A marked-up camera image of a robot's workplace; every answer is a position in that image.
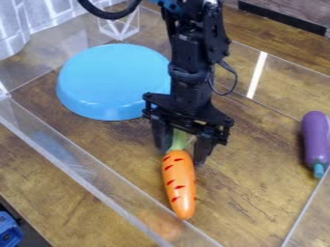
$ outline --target orange carrot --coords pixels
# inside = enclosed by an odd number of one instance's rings
[[[169,151],[163,159],[163,178],[171,208],[177,217],[189,219],[196,206],[196,177],[193,161],[181,150]]]

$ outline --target black cable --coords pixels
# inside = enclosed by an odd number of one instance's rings
[[[124,9],[123,11],[120,12],[115,12],[115,13],[109,13],[109,12],[105,12],[103,10],[100,10],[91,2],[89,0],[77,0],[77,2],[80,3],[80,5],[84,7],[84,9],[91,13],[93,14],[96,17],[101,18],[101,19],[120,19],[123,17],[125,17],[127,15],[129,15],[139,3],[141,2],[141,0],[133,0],[129,5],[128,5],[128,8]]]
[[[215,88],[213,88],[213,81],[211,81],[211,79],[209,79],[209,77],[208,77],[208,85],[209,85],[209,87],[211,87],[211,90],[212,90],[212,92],[216,94],[216,95],[219,95],[219,96],[227,96],[232,91],[234,91],[234,89],[235,89],[235,87],[236,87],[236,85],[238,85],[238,73],[236,73],[236,71],[234,70],[234,68],[224,62],[224,61],[220,61],[220,62],[217,62],[217,65],[223,68],[223,69],[225,69],[234,76],[235,76],[235,81],[234,81],[234,85],[232,85],[232,88],[231,88],[231,90],[228,91],[228,92],[225,92],[225,93],[220,93]]]

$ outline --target wooden table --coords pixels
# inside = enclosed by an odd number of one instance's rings
[[[327,39],[232,9],[224,16],[235,41],[330,74]],[[157,29],[148,33],[147,46],[152,38],[165,38]],[[160,45],[167,54],[165,40]],[[69,113],[54,102],[56,75],[57,70],[17,89],[13,99],[167,205],[156,153],[143,166],[129,156],[152,149],[148,125],[136,120],[109,127]],[[216,148],[197,170],[199,209],[191,222],[225,246],[279,246],[316,184],[299,154],[299,123],[239,95],[217,97],[215,102],[238,124],[229,146]],[[113,138],[119,142],[109,150]],[[0,145],[1,196],[53,246],[156,245],[4,126]]]

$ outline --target transparent plastic wall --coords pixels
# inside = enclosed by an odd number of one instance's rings
[[[139,33],[124,42],[169,57],[159,13],[141,7],[139,17]],[[328,76],[234,42],[228,63],[238,88],[212,101],[236,125],[228,147],[217,147],[196,170],[197,211],[181,222],[168,209],[148,122],[84,119],[56,99],[62,63],[81,50],[117,42],[100,31],[96,18],[81,15],[37,33],[20,54],[0,62],[1,124],[160,245],[282,244],[316,185],[300,158],[299,120],[314,107],[328,113]],[[232,82],[216,69],[217,90]]]

